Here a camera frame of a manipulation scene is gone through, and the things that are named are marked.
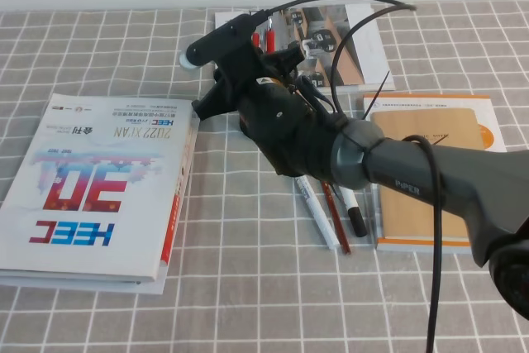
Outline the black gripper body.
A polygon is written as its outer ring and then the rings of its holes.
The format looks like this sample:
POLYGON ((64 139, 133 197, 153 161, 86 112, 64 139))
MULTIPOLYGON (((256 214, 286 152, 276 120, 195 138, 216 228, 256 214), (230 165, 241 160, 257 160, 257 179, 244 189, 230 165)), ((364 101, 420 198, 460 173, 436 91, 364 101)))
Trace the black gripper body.
POLYGON ((347 118, 297 70, 282 75, 272 54, 253 45, 224 55, 219 73, 239 81, 236 110, 246 119, 250 138, 279 175, 310 175, 331 182, 332 147, 347 118))

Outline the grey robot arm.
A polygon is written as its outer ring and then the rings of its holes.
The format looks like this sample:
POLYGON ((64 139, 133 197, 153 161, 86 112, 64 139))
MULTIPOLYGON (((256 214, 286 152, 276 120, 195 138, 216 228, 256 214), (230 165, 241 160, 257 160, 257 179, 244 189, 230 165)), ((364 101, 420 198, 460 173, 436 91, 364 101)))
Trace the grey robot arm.
POLYGON ((238 112, 241 130, 277 174, 310 175, 358 189, 380 184, 465 221, 474 262, 488 266, 503 299, 528 314, 528 154, 425 145, 385 137, 373 123, 315 109, 298 94, 298 48, 265 54, 247 43, 224 55, 185 52, 183 66, 216 64, 194 103, 202 119, 238 112))

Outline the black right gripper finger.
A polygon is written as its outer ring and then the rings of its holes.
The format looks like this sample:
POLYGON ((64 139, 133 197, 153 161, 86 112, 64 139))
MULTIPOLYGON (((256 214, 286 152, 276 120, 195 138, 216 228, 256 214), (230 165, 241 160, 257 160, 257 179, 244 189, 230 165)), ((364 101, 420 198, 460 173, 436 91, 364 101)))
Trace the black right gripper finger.
POLYGON ((291 46, 272 54, 272 64, 282 75, 291 74, 304 60, 304 54, 299 46, 291 46))

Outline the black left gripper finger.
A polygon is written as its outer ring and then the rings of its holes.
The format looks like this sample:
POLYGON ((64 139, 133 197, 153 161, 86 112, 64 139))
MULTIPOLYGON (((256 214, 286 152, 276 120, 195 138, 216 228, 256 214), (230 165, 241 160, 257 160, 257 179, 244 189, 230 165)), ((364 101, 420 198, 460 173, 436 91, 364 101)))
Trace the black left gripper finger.
POLYGON ((193 110, 201 121, 234 112, 240 97, 239 88, 239 81, 220 77, 202 99, 192 102, 193 110))

